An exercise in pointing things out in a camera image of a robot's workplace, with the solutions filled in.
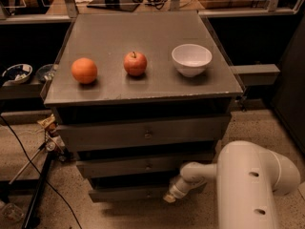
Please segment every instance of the bowl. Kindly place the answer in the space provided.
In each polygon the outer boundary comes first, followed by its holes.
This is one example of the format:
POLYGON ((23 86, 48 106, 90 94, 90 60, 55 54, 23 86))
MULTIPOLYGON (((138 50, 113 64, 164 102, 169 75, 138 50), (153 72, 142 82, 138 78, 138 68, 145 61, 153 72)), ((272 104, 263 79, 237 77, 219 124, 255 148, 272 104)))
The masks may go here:
POLYGON ((32 73, 32 66, 27 64, 13 65, 7 68, 2 76, 6 77, 8 82, 13 84, 25 83, 30 79, 32 73))
POLYGON ((44 65, 36 72, 36 77, 40 82, 52 80, 55 76, 56 69, 53 64, 44 65))
POLYGON ((175 68, 186 77, 203 73, 212 61, 211 52, 196 44, 182 44, 172 51, 175 68))

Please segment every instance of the drawer knob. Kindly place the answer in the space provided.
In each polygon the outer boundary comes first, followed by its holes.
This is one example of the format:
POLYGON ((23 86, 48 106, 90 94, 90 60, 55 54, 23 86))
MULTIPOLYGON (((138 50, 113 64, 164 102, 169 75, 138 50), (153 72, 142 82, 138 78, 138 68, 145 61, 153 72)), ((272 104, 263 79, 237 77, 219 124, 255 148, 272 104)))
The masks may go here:
POLYGON ((146 133, 144 134, 144 137, 145 137, 145 139, 151 139, 153 137, 153 135, 149 131, 146 131, 146 133))

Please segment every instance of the dresser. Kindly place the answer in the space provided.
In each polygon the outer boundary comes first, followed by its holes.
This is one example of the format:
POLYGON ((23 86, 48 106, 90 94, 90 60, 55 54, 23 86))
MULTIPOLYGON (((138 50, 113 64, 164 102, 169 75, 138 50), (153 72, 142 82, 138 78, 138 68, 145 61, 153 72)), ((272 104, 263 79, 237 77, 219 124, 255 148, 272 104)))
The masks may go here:
POLYGON ((209 163, 242 90, 196 11, 79 14, 45 99, 94 202, 162 198, 185 161, 209 163), (209 68, 187 78, 171 53, 193 43, 213 54, 209 68), (144 75, 123 68, 143 52, 144 75), (71 64, 92 59, 97 79, 81 85, 71 64))

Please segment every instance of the white robotic arm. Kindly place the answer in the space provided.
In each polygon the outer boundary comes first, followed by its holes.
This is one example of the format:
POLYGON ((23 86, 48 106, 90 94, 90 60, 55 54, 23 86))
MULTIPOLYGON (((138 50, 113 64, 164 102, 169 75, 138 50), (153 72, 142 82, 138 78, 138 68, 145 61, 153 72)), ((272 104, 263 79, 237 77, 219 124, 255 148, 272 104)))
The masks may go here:
POLYGON ((247 141, 220 152, 217 164, 185 163, 171 180, 168 202, 216 179, 219 229, 277 229, 274 195, 297 189, 300 173, 285 156, 247 141))

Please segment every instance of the concrete floor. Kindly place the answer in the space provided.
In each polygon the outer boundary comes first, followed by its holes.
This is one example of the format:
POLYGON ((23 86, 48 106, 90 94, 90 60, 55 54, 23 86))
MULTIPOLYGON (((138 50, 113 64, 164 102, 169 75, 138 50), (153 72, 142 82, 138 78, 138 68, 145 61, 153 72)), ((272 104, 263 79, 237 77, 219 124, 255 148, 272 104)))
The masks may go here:
MULTIPOLYGON (((32 156, 45 136, 36 123, 49 116, 44 113, 4 113, 3 117, 20 137, 29 156, 32 156)), ((250 108, 247 112, 233 109, 233 118, 223 139, 216 146, 217 153, 234 140, 248 140, 290 158, 305 180, 305 160, 289 135, 271 110, 250 108)), ((22 149, 10 130, 0 120, 0 179, 10 180, 27 162, 22 149)), ((34 163, 41 167, 44 152, 34 163)), ((37 177, 31 166, 20 178, 37 177)), ((215 184, 208 183, 202 193, 194 193, 176 203, 169 204, 162 199, 93 203, 88 195, 91 189, 83 179, 74 162, 54 161, 48 180, 66 199, 83 229, 217 229, 217 205, 215 184)), ((305 200, 301 190, 285 197, 275 197, 275 206, 280 229, 305 229, 305 200)), ((10 197, 24 211, 27 211, 31 197, 10 197)), ((46 186, 38 209, 41 219, 37 228, 71 229, 79 228, 67 204, 46 186)), ((0 215, 0 228, 21 228, 22 222, 7 221, 0 215)))

